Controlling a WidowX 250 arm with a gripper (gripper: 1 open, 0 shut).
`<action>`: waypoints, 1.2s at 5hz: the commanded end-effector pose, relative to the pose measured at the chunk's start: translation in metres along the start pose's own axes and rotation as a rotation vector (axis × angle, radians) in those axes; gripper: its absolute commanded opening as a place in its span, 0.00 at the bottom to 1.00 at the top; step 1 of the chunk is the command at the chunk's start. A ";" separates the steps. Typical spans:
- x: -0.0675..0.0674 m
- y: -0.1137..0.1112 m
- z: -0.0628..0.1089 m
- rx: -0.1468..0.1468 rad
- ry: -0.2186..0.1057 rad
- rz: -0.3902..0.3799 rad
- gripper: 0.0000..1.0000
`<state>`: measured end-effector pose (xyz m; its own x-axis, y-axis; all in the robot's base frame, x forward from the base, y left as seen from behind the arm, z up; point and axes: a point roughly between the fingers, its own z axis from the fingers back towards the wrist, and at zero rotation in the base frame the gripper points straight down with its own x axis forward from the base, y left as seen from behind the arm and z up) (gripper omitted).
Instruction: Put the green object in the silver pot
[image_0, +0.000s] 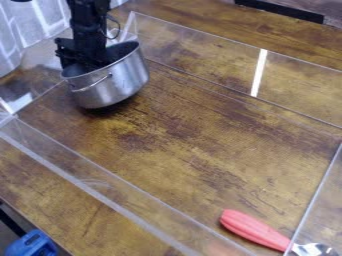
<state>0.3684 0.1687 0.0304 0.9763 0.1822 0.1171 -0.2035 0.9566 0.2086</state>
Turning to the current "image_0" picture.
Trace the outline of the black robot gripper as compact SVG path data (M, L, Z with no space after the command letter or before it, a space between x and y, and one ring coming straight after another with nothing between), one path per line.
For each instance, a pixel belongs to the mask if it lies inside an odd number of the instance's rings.
M84 65L87 68L98 69L106 66L110 61L106 54L107 29L106 17L80 21L70 20L72 38L56 38L56 56L60 58L63 68L74 64Z

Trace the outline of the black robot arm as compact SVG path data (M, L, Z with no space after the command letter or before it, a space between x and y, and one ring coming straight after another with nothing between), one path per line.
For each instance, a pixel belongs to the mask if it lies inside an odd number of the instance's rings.
M107 63L104 30L110 0L66 0L71 11L72 38L56 38L62 67L83 64L99 68Z

